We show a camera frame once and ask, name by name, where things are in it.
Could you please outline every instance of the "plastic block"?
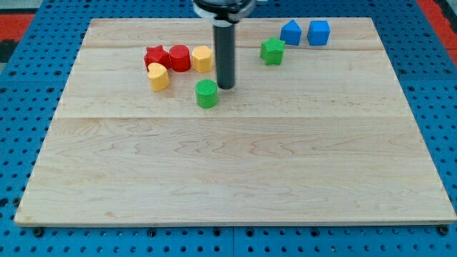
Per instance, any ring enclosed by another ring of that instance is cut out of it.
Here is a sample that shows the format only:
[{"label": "plastic block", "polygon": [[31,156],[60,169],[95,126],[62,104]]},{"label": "plastic block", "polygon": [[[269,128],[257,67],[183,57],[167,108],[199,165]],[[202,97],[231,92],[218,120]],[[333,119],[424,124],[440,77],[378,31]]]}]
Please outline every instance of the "plastic block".
[{"label": "plastic block", "polygon": [[301,28],[295,20],[291,20],[281,29],[281,38],[286,44],[298,46],[301,40]]},{"label": "plastic block", "polygon": [[146,68],[152,63],[162,64],[167,69],[171,68],[170,55],[164,50],[162,45],[156,47],[146,47],[146,51],[147,53],[144,56]]},{"label": "plastic block", "polygon": [[187,46],[177,45],[170,48],[171,68],[185,72],[191,68],[191,57]]},{"label": "plastic block", "polygon": [[192,51],[192,66],[199,73],[213,69],[213,50],[207,46],[197,46]]},{"label": "plastic block", "polygon": [[217,104],[217,84],[211,79],[201,80],[195,85],[197,105],[201,108],[211,108]]},{"label": "plastic block", "polygon": [[309,24],[308,41],[310,46],[325,46],[330,36],[330,26],[327,21],[312,21]]},{"label": "plastic block", "polygon": [[262,42],[260,58],[265,61],[265,65],[281,64],[283,60],[285,41],[272,36],[268,41]]},{"label": "plastic block", "polygon": [[170,84],[169,73],[165,66],[158,63],[148,65],[148,77],[151,82],[152,91],[158,92],[166,89]]}]

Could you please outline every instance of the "red surface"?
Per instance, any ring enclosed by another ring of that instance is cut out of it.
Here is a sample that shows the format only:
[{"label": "red surface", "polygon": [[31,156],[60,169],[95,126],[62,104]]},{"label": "red surface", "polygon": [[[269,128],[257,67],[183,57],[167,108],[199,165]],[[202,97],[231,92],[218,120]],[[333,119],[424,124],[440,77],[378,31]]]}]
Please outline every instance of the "red surface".
[{"label": "red surface", "polygon": [[0,14],[0,41],[20,41],[35,14]]},{"label": "red surface", "polygon": [[156,47],[146,47],[147,54],[144,56],[144,64],[146,64],[146,69],[148,65],[152,63],[158,63],[165,66],[165,68],[171,68],[170,55],[167,51],[164,50],[163,46]]},{"label": "red surface", "polygon": [[185,72],[191,68],[191,57],[187,46],[177,45],[170,48],[171,67],[177,72]]},{"label": "red surface", "polygon": [[435,4],[433,0],[417,0],[417,3],[448,51],[452,61],[457,65],[457,34],[452,31],[451,24],[443,16],[440,6]]}]

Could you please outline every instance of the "yellow block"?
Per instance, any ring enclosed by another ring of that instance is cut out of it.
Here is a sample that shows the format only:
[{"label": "yellow block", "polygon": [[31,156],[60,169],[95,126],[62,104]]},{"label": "yellow block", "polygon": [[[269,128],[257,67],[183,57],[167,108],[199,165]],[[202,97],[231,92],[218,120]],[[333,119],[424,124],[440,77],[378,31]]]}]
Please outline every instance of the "yellow block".
[{"label": "yellow block", "polygon": [[158,63],[148,65],[149,81],[151,82],[152,91],[158,92],[166,89],[170,84],[169,73],[166,71],[165,66]]},{"label": "yellow block", "polygon": [[197,46],[192,51],[192,66],[199,73],[213,69],[213,50],[207,46]]}]

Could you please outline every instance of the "blue cube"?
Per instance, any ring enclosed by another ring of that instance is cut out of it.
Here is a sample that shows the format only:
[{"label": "blue cube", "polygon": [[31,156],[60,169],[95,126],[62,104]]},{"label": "blue cube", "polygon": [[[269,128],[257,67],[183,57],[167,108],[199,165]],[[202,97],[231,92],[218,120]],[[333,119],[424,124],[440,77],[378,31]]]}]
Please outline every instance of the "blue cube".
[{"label": "blue cube", "polygon": [[308,41],[310,46],[325,46],[330,36],[330,26],[327,21],[312,21],[309,24]]},{"label": "blue cube", "polygon": [[281,29],[280,40],[285,41],[288,45],[298,46],[301,39],[301,28],[296,21],[291,20]]}]

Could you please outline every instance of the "black metal rod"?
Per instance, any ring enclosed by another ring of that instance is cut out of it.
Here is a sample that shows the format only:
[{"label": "black metal rod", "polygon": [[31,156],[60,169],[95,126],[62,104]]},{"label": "black metal rod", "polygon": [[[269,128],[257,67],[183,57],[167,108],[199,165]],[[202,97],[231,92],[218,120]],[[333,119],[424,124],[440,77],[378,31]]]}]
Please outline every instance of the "black metal rod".
[{"label": "black metal rod", "polygon": [[221,89],[235,86],[235,26],[213,26],[216,50],[217,85]]}]

